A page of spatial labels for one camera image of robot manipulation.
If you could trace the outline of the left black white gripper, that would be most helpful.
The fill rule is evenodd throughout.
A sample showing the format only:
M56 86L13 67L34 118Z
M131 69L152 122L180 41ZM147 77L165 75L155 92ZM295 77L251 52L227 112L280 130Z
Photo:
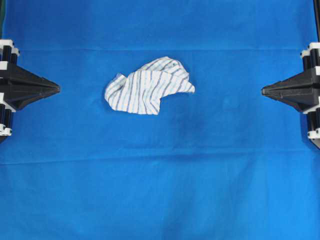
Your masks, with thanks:
M0 143L12 135L16 111L60 92L60 86L17 66L20 50L11 39L0 40ZM42 87L4 87L10 81Z

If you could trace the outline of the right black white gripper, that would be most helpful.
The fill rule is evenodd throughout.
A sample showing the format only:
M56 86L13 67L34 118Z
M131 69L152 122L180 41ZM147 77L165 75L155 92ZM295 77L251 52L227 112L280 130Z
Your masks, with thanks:
M307 120L307 137L320 148L320 44L312 42L301 52L304 71L261 89L265 97L303 112Z

